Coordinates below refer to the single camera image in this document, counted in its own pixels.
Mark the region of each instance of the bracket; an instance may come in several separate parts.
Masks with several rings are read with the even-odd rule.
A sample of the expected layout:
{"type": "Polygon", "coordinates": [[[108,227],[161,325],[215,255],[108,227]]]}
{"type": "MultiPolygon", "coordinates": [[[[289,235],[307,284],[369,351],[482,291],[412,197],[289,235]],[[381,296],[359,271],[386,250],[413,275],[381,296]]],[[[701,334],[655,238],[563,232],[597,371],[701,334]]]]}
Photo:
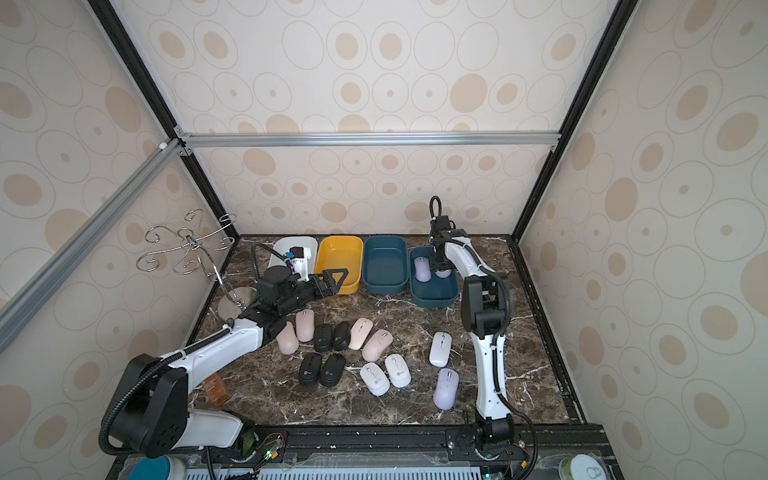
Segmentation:
{"type": "Polygon", "coordinates": [[[176,136],[178,137],[178,139],[181,141],[185,141],[190,137],[189,132],[184,131],[184,129],[181,128],[179,125],[176,125],[174,127],[174,132],[176,133],[176,136]]]}

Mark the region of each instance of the wall panel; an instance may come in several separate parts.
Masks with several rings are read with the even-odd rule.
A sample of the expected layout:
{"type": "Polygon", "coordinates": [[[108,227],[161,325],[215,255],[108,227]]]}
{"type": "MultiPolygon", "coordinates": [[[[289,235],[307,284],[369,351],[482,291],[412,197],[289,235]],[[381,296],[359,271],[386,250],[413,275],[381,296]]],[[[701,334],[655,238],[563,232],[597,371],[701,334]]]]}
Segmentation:
{"type": "Polygon", "coordinates": [[[610,0],[125,0],[195,133],[558,130],[610,0]]]}
{"type": "MultiPolygon", "coordinates": [[[[98,429],[126,364],[181,347],[211,286],[201,272],[171,271],[179,252],[158,256],[153,272],[136,268],[142,253],[179,244],[161,230],[150,245],[144,232],[181,228],[194,208],[204,209],[201,232],[214,231],[183,164],[172,161],[0,354],[0,478],[106,476],[114,457],[99,450],[98,429]]],[[[215,247],[222,235],[213,238],[215,247]]],[[[220,265],[224,252],[213,254],[220,265]]]]}
{"type": "Polygon", "coordinates": [[[509,234],[549,146],[195,151],[240,233],[428,233],[437,194],[459,228],[509,234]]]}
{"type": "Polygon", "coordinates": [[[165,136],[71,0],[0,10],[0,306],[165,136]]]}
{"type": "Polygon", "coordinates": [[[767,25],[646,1],[521,242],[627,478],[768,468],[767,25]]]}

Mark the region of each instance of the yellow plastic bin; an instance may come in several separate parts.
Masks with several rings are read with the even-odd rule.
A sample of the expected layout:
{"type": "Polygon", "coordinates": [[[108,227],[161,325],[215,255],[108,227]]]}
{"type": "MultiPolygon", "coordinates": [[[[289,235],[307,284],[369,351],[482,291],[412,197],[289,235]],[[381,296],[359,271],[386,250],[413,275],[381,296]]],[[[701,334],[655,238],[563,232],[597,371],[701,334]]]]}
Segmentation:
{"type": "Polygon", "coordinates": [[[353,235],[333,235],[320,242],[315,273],[323,270],[346,268],[349,270],[339,295],[355,293],[360,286],[362,271],[362,240],[353,235]]]}

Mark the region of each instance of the pink computer mouse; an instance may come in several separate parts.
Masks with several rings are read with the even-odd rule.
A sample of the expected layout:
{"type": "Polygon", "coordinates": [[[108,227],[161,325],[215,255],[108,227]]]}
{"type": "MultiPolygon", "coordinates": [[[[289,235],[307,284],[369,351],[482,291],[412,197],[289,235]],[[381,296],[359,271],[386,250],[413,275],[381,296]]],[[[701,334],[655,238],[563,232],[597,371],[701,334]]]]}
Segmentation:
{"type": "Polygon", "coordinates": [[[350,350],[360,350],[360,347],[362,347],[363,343],[366,341],[368,334],[371,333],[372,328],[372,321],[365,317],[358,318],[349,332],[349,346],[347,348],[350,350]]]}
{"type": "Polygon", "coordinates": [[[293,332],[293,324],[286,322],[285,327],[275,337],[277,340],[277,348],[280,349],[280,353],[283,355],[290,355],[299,349],[299,339],[296,338],[296,334],[293,332]]]}
{"type": "Polygon", "coordinates": [[[296,314],[296,338],[300,342],[311,342],[315,338],[315,312],[306,309],[296,314]]]}
{"type": "Polygon", "coordinates": [[[384,329],[376,330],[362,348],[362,357],[367,362],[375,362],[390,345],[392,345],[392,334],[384,329]]]}

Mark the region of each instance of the teal plastic bin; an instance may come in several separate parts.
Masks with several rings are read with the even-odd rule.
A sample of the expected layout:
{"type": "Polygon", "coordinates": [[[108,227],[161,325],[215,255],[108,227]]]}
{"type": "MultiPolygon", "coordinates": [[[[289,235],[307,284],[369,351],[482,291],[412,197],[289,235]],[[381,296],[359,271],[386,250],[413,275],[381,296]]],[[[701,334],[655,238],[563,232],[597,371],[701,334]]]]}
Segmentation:
{"type": "Polygon", "coordinates": [[[411,296],[413,303],[422,308],[447,308],[458,296],[458,281],[456,272],[446,278],[440,278],[432,273],[429,282],[419,282],[416,279],[416,268],[413,260],[419,257],[429,258],[432,247],[416,247],[411,250],[409,268],[411,270],[411,296]]]}
{"type": "Polygon", "coordinates": [[[406,240],[397,235],[374,235],[362,249],[362,282],[374,295],[402,292],[410,274],[406,240]]]}

